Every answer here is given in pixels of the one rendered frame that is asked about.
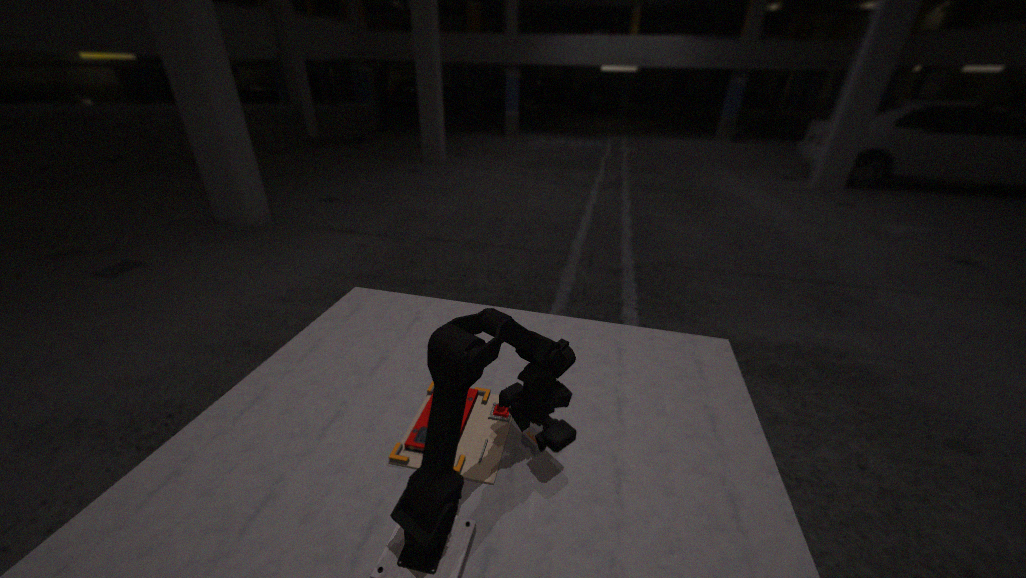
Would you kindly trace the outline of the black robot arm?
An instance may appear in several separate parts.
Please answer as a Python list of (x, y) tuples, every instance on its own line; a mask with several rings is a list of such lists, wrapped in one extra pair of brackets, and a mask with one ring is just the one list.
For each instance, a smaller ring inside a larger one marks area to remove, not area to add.
[[(475, 336), (481, 332), (494, 339), (486, 343)], [(569, 341), (555, 342), (494, 308), (436, 329), (428, 342), (434, 392), (422, 465), (409, 476), (390, 515), (404, 529), (399, 567), (436, 573), (462, 498), (464, 477), (453, 470), (453, 463), (468, 390), (497, 359), (503, 342), (530, 362), (517, 377), (527, 395), (543, 398), (555, 392), (549, 414), (570, 402), (573, 392), (556, 380), (576, 360)]]

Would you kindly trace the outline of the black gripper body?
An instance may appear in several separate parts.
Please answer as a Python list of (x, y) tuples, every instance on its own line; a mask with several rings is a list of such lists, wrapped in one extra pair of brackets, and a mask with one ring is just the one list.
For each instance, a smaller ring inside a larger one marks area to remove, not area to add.
[(576, 429), (565, 420), (549, 416), (550, 399), (555, 397), (551, 390), (543, 398), (534, 398), (524, 392), (523, 385), (514, 383), (499, 394), (499, 402), (510, 407), (515, 413), (522, 413), (532, 424), (543, 425), (542, 439), (553, 453), (558, 453), (576, 439)]

